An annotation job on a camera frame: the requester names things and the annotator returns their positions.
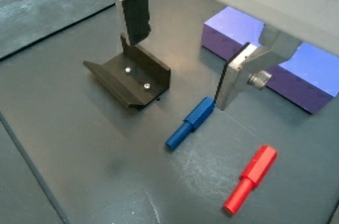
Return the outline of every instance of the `bolt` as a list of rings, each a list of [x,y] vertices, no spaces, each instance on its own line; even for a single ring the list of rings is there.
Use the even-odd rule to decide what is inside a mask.
[[[150,83],[146,83],[146,84],[143,85],[143,87],[145,87],[145,89],[150,89],[150,88],[151,88],[151,84],[150,84]]]

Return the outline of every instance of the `red cylinder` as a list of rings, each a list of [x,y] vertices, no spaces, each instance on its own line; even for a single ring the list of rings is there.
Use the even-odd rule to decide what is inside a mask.
[[[253,189],[255,187],[254,182],[249,178],[243,178],[237,189],[234,190],[227,202],[225,203],[225,209],[231,213],[237,214],[243,202],[246,201]]]

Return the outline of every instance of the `metal angle bracket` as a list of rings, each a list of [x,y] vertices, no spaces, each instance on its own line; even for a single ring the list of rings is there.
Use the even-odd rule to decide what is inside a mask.
[[[121,36],[123,53],[103,65],[85,61],[125,106],[142,108],[170,88],[171,68],[141,46],[131,47]]]

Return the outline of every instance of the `metal bracket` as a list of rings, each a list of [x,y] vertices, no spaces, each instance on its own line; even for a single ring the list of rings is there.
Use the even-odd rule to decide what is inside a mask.
[[[266,86],[270,74],[263,70],[290,60],[302,44],[298,38],[270,25],[265,25],[259,41],[265,46],[246,44],[226,63],[215,96],[217,106],[222,110],[249,84],[258,89]]]
[[[123,53],[103,65],[85,61],[117,99],[127,107],[145,107],[170,88],[171,68],[141,46],[121,36]]]

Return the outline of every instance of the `gray table surface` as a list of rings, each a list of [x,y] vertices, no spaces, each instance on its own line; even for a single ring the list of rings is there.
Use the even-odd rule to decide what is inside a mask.
[[[326,223],[339,195],[339,99],[310,116],[269,89],[215,110],[170,154],[165,142],[203,97],[222,60],[201,47],[213,0],[150,0],[143,46],[171,66],[171,89],[127,110],[83,61],[121,52],[115,8],[0,63],[0,110],[69,223]],[[258,147],[279,151],[242,211],[222,210]]]
[[[0,216],[6,224],[63,221],[16,148],[0,114]]]

